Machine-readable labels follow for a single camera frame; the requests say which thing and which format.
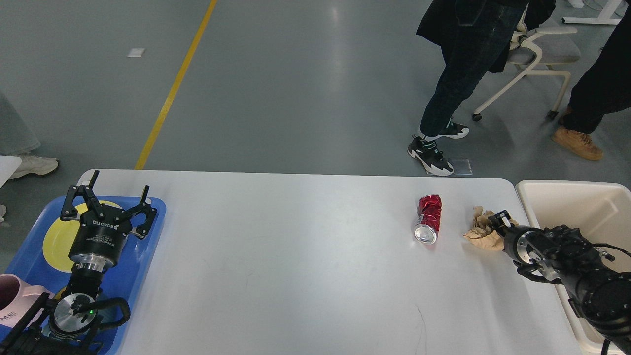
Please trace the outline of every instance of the white bin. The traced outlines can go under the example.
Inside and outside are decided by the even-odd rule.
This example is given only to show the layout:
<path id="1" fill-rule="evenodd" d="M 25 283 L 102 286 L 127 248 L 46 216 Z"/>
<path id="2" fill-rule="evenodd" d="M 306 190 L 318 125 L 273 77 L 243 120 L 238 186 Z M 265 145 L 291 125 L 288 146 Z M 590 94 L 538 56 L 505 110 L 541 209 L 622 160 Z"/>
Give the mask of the white bin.
<path id="1" fill-rule="evenodd" d="M 565 224 L 578 227 L 592 243 L 608 243 L 631 251 L 631 192 L 619 184 L 574 181 L 522 181 L 517 194 L 533 227 L 552 228 Z M 631 258 L 606 249 L 616 257 L 605 262 L 618 272 L 631 271 Z M 562 286 L 557 286 L 572 331 L 586 353 L 599 354 L 604 338 L 570 308 Z M 613 344 L 609 354 L 622 354 Z"/>

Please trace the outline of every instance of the blue tray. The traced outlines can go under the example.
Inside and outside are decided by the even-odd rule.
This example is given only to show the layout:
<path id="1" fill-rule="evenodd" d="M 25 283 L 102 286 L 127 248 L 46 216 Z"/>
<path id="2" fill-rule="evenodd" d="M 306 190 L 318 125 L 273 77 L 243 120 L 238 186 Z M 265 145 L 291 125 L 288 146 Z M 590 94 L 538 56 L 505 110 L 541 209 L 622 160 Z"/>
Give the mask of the blue tray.
<path id="1" fill-rule="evenodd" d="M 31 285 L 44 286 L 53 294 L 66 286 L 70 279 L 70 274 L 58 271 L 46 262 L 42 252 L 42 243 L 48 228 L 59 218 L 64 199 L 65 196 L 60 196 L 52 200 L 44 208 L 22 246 L 20 246 L 20 250 L 18 250 L 18 253 L 6 269 L 6 273 L 15 274 Z M 138 197 L 121 196 L 98 196 L 98 199 L 115 202 L 126 210 L 137 205 L 140 201 Z M 153 221 L 153 227 L 149 235 L 143 240 L 139 240 L 132 235 L 128 237 L 118 265 L 105 273 L 101 284 L 103 294 L 109 298 L 122 297 L 126 299 L 132 314 L 144 277 L 147 270 L 149 270 L 153 252 L 158 245 L 164 216 L 167 212 L 167 206 L 161 199 L 155 197 L 150 199 L 151 206 L 156 208 L 158 213 Z M 76 198 L 74 205 L 79 205 L 83 202 L 83 199 Z M 137 226 L 143 221 L 144 215 L 137 215 L 131 220 L 133 226 Z M 120 316 L 120 311 L 117 311 L 117 319 Z M 127 324 L 125 323 L 116 329 L 100 332 L 95 337 L 96 342 L 103 343 L 103 347 L 98 352 L 99 355 L 113 355 L 116 353 L 125 335 Z M 0 325 L 0 340 L 4 339 L 10 330 L 9 327 Z"/>

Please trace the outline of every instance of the crushed soda can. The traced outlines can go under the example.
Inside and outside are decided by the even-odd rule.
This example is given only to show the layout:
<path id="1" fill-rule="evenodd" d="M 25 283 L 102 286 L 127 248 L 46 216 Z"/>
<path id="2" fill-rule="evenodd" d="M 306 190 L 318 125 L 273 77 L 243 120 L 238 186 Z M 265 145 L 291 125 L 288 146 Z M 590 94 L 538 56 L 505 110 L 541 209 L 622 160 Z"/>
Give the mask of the crushed soda can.
<path id="1" fill-rule="evenodd" d="M 442 202 L 439 195 L 427 195 L 418 200 L 418 220 L 414 225 L 414 238 L 421 243 L 434 244 L 440 229 Z"/>

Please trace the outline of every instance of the brown paper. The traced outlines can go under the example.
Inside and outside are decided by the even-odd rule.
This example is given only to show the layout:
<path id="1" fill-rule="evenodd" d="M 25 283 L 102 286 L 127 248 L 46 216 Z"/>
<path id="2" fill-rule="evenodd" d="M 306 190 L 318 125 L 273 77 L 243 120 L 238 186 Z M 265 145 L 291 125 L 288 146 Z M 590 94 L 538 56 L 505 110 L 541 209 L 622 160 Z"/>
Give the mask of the brown paper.
<path id="1" fill-rule="evenodd" d="M 485 250 L 502 251 L 504 250 L 504 239 L 496 231 L 491 231 L 491 225 L 488 218 L 495 213 L 487 210 L 482 213 L 482 206 L 473 207 L 473 227 L 464 234 L 464 238 L 471 244 Z M 517 225 L 517 222 L 510 220 L 510 223 Z"/>

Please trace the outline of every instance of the chair armrest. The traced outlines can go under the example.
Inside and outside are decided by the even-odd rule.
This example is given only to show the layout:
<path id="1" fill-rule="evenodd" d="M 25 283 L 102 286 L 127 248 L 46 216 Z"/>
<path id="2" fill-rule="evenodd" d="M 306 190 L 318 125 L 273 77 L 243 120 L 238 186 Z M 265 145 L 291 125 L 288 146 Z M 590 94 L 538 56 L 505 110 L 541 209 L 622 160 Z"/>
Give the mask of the chair armrest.
<path id="1" fill-rule="evenodd" d="M 569 33 L 578 32 L 576 27 L 571 26 L 559 26 L 559 27 L 539 27 L 534 29 L 535 32 L 542 35 L 567 35 Z"/>

